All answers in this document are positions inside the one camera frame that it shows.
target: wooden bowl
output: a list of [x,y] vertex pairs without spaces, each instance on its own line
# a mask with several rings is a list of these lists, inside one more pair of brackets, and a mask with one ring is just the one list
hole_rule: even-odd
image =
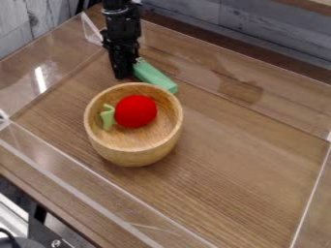
[[[154,120],[141,128],[113,125],[102,129],[104,103],[116,106],[126,96],[145,95],[157,105]],[[122,83],[102,91],[83,114],[89,141],[98,154],[114,165],[141,167],[158,161],[173,149],[182,127],[182,108],[177,98],[162,88],[142,82]]]

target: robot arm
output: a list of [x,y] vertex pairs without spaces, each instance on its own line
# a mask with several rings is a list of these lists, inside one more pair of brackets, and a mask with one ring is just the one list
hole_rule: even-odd
[[114,77],[122,79],[133,74],[141,36],[140,4],[130,0],[102,0],[106,29],[101,31],[102,47],[108,50]]

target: green object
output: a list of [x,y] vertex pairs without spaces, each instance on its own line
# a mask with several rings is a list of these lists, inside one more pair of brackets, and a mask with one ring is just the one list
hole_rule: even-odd
[[102,107],[105,108],[105,111],[99,113],[99,117],[102,120],[102,129],[109,130],[110,126],[116,124],[114,117],[113,117],[114,107],[108,104],[104,104]]
[[178,85],[142,59],[133,65],[134,76],[145,82],[165,88],[170,93],[177,93]]

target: red ball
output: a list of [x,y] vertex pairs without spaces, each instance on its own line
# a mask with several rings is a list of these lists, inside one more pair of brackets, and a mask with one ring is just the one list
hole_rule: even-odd
[[146,96],[133,95],[117,103],[114,120],[124,127],[138,128],[154,119],[156,114],[157,108],[153,100]]

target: gray wall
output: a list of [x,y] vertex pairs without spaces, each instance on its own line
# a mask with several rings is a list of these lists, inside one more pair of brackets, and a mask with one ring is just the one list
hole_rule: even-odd
[[165,16],[331,68],[331,16],[272,0],[142,2]]
[[0,59],[74,15],[77,0],[0,0]]

